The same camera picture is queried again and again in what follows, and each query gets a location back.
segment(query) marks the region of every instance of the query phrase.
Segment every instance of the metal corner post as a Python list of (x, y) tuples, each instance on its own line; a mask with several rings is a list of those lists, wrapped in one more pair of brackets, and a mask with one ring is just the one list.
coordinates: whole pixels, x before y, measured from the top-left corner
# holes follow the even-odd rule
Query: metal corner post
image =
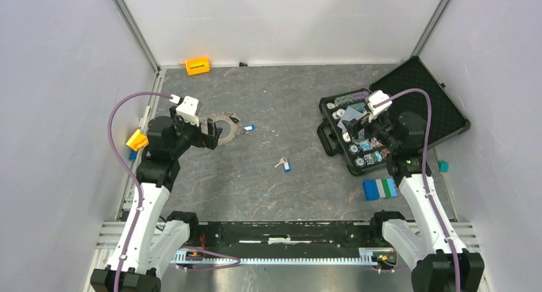
[(423, 48), (429, 41), (429, 38), (431, 38), (431, 35), (433, 34), (433, 31), (435, 30), (438, 22), (442, 18), (442, 15), (446, 11), (446, 8), (448, 7), (450, 1), (451, 0), (440, 0), (438, 2), (438, 5), (435, 8), (433, 15), (431, 15), (431, 18), (429, 19), (427, 26), (422, 32), (422, 35), (420, 36), (418, 42), (416, 43), (416, 46), (414, 47), (414, 50), (412, 51), (412, 54), (410, 55), (411, 57), (419, 56), (419, 54), (422, 52)]
[(113, 2), (117, 6), (117, 9), (119, 10), (124, 22), (126, 23), (126, 26), (128, 26), (128, 29), (132, 33), (135, 41), (137, 42), (137, 45), (143, 51), (143, 55), (145, 56), (147, 63), (149, 63), (149, 66), (151, 66), (155, 73), (158, 73), (160, 71), (160, 65), (152, 54), (152, 51), (149, 48), (147, 42), (145, 41), (143, 34), (141, 34), (141, 31), (139, 30), (139, 27), (137, 26), (136, 21), (132, 16), (132, 13), (128, 9), (126, 2), (124, 0), (113, 0)]

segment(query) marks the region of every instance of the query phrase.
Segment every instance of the teal cube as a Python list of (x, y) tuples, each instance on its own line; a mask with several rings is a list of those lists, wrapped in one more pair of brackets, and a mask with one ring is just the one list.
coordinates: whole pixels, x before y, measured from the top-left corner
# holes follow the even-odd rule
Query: teal cube
[(442, 160), (438, 161), (438, 170), (441, 173), (448, 173), (448, 162)]

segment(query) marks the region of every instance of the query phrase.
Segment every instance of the yellow object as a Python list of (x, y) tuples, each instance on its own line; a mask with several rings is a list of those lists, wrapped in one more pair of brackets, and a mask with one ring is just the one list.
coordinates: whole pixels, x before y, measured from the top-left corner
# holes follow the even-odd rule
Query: yellow object
[(187, 60), (185, 65), (187, 68), (188, 76), (197, 75), (199, 73), (206, 73), (211, 70), (211, 64), (209, 64), (209, 59), (207, 57)]
[(135, 151), (138, 151), (139, 148), (145, 147), (149, 144), (149, 139), (141, 133), (141, 130), (137, 129), (126, 142), (126, 145), (129, 148), (132, 148)]

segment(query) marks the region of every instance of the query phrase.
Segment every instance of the black case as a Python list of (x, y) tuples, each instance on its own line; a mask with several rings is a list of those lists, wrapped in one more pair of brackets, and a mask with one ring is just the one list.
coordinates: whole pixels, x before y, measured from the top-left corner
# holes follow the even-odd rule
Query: black case
[[(445, 92), (444, 84), (439, 83), (434, 76), (425, 67), (421, 59), (417, 56), (405, 61), (380, 80), (369, 86), (370, 91), (381, 90), (388, 95), (395, 95), (400, 91), (410, 88), (420, 88), (426, 91), (431, 98), (432, 120), (429, 133), (429, 148), (444, 142), (455, 135), (459, 135), (470, 128), (470, 121), (459, 110), (457, 105), (449, 98)], [(338, 120), (333, 119), (331, 114), (338, 109), (345, 109), (349, 105), (328, 109), (326, 104), (334, 102), (335, 98), (354, 94), (364, 89), (342, 93), (320, 99), (318, 107), (323, 116), (323, 121), (318, 126), (317, 134), (326, 154), (333, 157), (337, 154), (345, 156), (346, 167), (350, 174), (360, 176), (373, 169), (381, 168), (386, 160), (364, 167), (357, 167), (354, 159), (362, 157), (368, 153), (382, 150), (384, 147), (375, 148), (368, 151), (360, 151), (352, 155), (348, 151), (352, 142), (344, 142), (343, 131), (337, 126)], [(393, 101), (389, 109), (392, 120), (405, 111), (411, 111), (419, 114), (424, 119), (427, 116), (427, 105), (423, 95), (419, 93), (410, 93)]]

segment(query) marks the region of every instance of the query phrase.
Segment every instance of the white wall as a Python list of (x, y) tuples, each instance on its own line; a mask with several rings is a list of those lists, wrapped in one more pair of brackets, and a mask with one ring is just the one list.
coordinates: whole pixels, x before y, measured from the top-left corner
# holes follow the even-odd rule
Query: white wall
[(393, 63), (439, 0), (126, 0), (162, 65)]
[(80, 291), (124, 176), (109, 113), (153, 73), (111, 0), (0, 0), (0, 27), (0, 291)]
[(472, 128), (438, 147), (496, 292), (540, 291), (542, 4), (452, 0), (422, 52)]

